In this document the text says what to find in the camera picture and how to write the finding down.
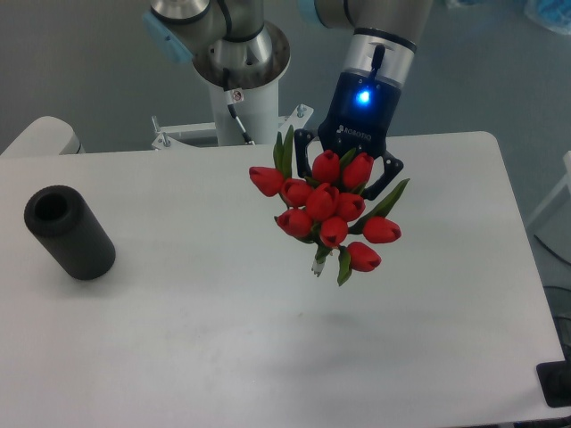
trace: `gray floor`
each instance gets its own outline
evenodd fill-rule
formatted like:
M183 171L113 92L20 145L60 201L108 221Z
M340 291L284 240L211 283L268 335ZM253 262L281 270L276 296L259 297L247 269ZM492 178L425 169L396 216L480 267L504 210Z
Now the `gray floor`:
M190 66L168 63L146 36L146 8L145 0L0 2L0 152L45 115L70 123L88 152L147 149L153 114L162 125L210 121ZM491 132L525 217L562 177L571 150L571 37L538 27L522 9L492 0L447 10L436 0L390 133ZM317 125L350 34L306 25L294 0L268 0L266 13L293 51L280 110L307 103ZM562 231L571 209L562 212L542 233L569 254ZM544 283L571 287L571 269L532 246Z

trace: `blue led light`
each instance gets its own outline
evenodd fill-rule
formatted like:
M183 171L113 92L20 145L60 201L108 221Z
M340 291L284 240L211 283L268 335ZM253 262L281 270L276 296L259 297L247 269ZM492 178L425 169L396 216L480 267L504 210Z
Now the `blue led light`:
M357 103L360 105L368 105L371 102L371 93L367 90L357 94Z

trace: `white chair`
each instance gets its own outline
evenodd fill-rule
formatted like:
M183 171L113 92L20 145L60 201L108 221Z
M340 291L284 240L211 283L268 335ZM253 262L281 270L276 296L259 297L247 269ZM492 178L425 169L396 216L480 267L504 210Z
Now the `white chair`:
M571 152L567 152L563 161L567 173L551 189L525 222L525 229L530 233L539 229L565 202L571 199Z
M45 116L35 120L6 148L2 158L85 153L70 125Z

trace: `metal screw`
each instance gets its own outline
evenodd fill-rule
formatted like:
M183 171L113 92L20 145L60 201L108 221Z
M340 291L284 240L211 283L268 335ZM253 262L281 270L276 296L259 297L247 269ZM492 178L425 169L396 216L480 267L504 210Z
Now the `metal screw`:
M163 133L162 133L162 144L163 144L165 147L170 147L170 140L169 140L169 137L167 136L167 133L166 133L166 132L163 132Z
M297 117L302 118L306 111L307 111L307 108L305 107L305 105L303 105L303 104L298 105L297 106Z
M234 101L239 102L242 101L243 96L240 91L236 90L232 93L232 98L234 98Z

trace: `red tulip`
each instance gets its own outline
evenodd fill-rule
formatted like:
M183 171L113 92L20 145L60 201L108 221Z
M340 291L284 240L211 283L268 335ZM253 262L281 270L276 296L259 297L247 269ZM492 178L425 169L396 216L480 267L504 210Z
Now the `red tulip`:
M370 243L393 243L402 235L401 228L382 217L370 218L363 227L363 235Z
M275 168L251 167L250 179L266 196L276 196L284 183L284 176Z
M324 221L333 217L338 202L339 189L329 183L324 183L307 198L305 209L314 220Z
M350 243L347 251L351 255L351 269L370 272L381 264L380 256L364 243Z
M282 184L282 197L290 207L299 208L305 205L311 192L313 192L311 186L297 178L288 178Z
M321 225L319 238L327 247L336 248L345 240L348 233L347 222L340 217L332 217L325 220Z
M339 156L330 150L325 150L313 161L311 174L320 183L334 183L341 174Z
M345 221L353 221L365 210L365 201L357 194L341 193L336 214Z
M343 170L343 185L348 190L367 183L371 178L373 163L375 160L366 153L359 154L353 161Z
M277 225L294 238L304 238L311 232L313 220L307 212L291 208L276 219Z

